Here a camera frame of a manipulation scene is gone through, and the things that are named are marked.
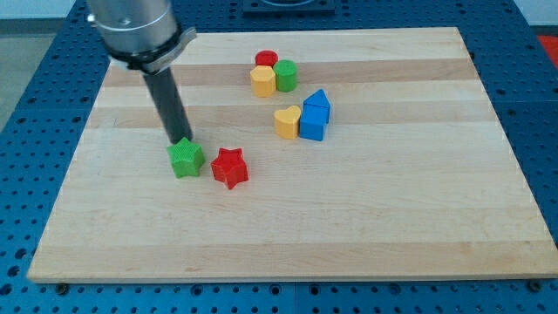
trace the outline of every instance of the blue pegboard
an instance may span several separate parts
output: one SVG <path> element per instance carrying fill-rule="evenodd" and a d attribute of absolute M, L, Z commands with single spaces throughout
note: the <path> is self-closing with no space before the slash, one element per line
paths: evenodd
<path fill-rule="evenodd" d="M 558 71 L 511 0 L 336 0 L 334 15 L 245 17 L 175 1 L 199 31 L 457 26 L 558 237 Z M 42 285 L 25 279 L 108 59 L 78 0 L 0 135 L 0 313 L 558 313 L 558 281 Z"/>

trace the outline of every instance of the wooden cutting board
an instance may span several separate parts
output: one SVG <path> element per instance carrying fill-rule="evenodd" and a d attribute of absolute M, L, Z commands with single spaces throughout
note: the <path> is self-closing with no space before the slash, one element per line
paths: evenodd
<path fill-rule="evenodd" d="M 258 99 L 273 49 L 300 85 Z M 40 283 L 550 277 L 558 252 L 455 28 L 200 34 L 173 68 L 208 163 L 175 179 L 138 73 L 111 66 L 28 277 Z M 323 142 L 273 112 L 319 88 Z M 250 180 L 213 179 L 242 147 Z"/>

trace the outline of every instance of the plastic block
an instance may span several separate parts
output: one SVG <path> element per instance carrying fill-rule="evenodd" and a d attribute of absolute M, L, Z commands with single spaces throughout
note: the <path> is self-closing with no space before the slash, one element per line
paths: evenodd
<path fill-rule="evenodd" d="M 276 72 L 277 91 L 291 92 L 296 89 L 296 64 L 291 60 L 280 60 L 273 66 Z"/>
<path fill-rule="evenodd" d="M 211 169 L 214 178 L 225 183 L 228 189 L 248 180 L 248 168 L 242 158 L 242 148 L 219 148 L 219 155 L 211 162 Z"/>
<path fill-rule="evenodd" d="M 257 97 L 270 97 L 276 91 L 276 73 L 271 66 L 258 65 L 250 71 L 250 82 Z"/>
<path fill-rule="evenodd" d="M 305 106 L 300 118 L 300 137 L 308 140 L 323 140 L 327 124 L 327 110 L 319 106 Z"/>
<path fill-rule="evenodd" d="M 330 115 L 331 115 L 331 103 L 328 100 L 328 97 L 325 95 L 325 91 L 323 89 L 318 90 L 311 94 L 305 101 L 304 106 L 319 106 L 322 108 L 327 109 L 327 120 L 326 123 L 330 123 Z"/>
<path fill-rule="evenodd" d="M 275 111 L 273 116 L 277 135 L 287 140 L 298 137 L 298 123 L 301 113 L 302 110 L 299 106 L 290 106 L 287 109 Z"/>
<path fill-rule="evenodd" d="M 167 147 L 167 152 L 177 178 L 187 175 L 199 176 L 200 168 L 206 162 L 201 146 L 190 142 L 187 138 Z"/>
<path fill-rule="evenodd" d="M 260 51 L 255 55 L 255 65 L 266 65 L 271 66 L 275 65 L 279 57 L 274 51 Z"/>

